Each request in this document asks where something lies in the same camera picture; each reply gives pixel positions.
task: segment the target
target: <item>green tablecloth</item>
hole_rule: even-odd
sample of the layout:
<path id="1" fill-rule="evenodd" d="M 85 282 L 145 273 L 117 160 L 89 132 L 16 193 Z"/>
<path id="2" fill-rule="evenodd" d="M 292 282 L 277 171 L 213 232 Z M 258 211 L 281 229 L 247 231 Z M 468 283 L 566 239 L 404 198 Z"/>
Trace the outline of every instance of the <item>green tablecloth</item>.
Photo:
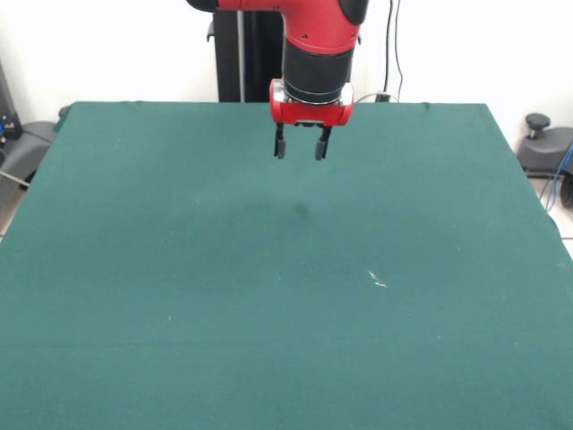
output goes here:
<path id="1" fill-rule="evenodd" d="M 573 264 L 485 106 L 74 105 L 0 245 L 0 428 L 573 428 Z"/>

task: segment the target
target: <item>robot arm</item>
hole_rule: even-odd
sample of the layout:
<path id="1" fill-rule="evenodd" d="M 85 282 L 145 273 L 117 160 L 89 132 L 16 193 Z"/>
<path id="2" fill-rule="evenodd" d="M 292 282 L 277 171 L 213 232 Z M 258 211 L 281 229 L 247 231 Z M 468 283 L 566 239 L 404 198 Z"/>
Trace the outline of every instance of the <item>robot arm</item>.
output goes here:
<path id="1" fill-rule="evenodd" d="M 277 123 L 275 156 L 285 154 L 284 124 L 322 128 L 315 151 L 324 159 L 333 126 L 345 125 L 354 94 L 348 83 L 368 0 L 187 0 L 204 12 L 277 11 L 285 22 L 283 79 L 270 85 Z"/>

